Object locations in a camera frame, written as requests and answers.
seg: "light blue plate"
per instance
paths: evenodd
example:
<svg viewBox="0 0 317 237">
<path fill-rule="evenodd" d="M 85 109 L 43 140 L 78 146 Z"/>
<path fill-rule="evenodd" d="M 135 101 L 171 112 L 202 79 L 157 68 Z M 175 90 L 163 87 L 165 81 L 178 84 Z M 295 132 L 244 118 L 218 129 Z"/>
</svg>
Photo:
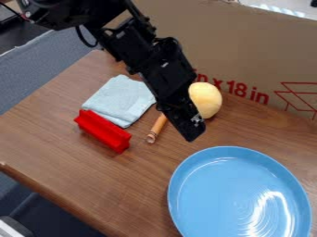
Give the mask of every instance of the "light blue plate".
<svg viewBox="0 0 317 237">
<path fill-rule="evenodd" d="M 308 237 L 309 199 L 287 168 L 265 154 L 224 146 L 192 155 L 169 187 L 185 237 Z"/>
</svg>

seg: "yellow fruit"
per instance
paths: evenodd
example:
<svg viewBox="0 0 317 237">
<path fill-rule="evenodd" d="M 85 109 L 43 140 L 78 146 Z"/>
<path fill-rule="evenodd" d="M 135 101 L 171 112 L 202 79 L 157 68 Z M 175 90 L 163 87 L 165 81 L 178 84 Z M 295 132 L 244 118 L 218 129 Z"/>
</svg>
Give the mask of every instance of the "yellow fruit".
<svg viewBox="0 0 317 237">
<path fill-rule="evenodd" d="M 197 82 L 190 87 L 190 97 L 204 119 L 212 118 L 220 111 L 224 97 L 214 85 Z"/>
</svg>

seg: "cardboard box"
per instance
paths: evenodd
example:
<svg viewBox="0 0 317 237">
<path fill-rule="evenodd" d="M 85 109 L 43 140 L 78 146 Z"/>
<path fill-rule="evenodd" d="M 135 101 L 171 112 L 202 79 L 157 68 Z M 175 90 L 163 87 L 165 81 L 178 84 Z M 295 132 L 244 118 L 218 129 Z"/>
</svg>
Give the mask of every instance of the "cardboard box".
<svg viewBox="0 0 317 237">
<path fill-rule="evenodd" d="M 317 120 L 317 21 L 212 0 L 135 1 L 198 80 Z"/>
</svg>

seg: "white wall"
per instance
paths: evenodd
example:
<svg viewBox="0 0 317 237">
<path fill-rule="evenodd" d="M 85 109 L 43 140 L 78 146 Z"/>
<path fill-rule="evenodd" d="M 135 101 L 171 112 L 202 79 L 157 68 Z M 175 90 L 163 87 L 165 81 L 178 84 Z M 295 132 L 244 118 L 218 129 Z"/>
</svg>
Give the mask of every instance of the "white wall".
<svg viewBox="0 0 317 237">
<path fill-rule="evenodd" d="M 317 7 L 311 6 L 311 0 L 241 0 L 244 5 L 268 7 L 285 14 L 317 19 Z"/>
</svg>

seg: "orange object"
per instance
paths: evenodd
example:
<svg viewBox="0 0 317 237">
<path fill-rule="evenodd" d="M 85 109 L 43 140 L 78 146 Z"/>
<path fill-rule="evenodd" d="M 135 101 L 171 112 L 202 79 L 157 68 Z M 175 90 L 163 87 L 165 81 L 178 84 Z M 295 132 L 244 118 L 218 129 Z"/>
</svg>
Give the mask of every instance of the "orange object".
<svg viewBox="0 0 317 237">
<path fill-rule="evenodd" d="M 154 124 L 154 127 L 153 127 L 153 129 L 151 129 L 151 131 L 150 131 L 150 133 L 149 133 L 149 135 L 146 137 L 146 141 L 149 143 L 154 143 L 155 142 L 166 122 L 167 122 L 167 118 L 165 117 L 163 114 L 161 114 L 159 117 L 158 117 L 158 120 L 157 120 L 157 122 Z"/>
</svg>

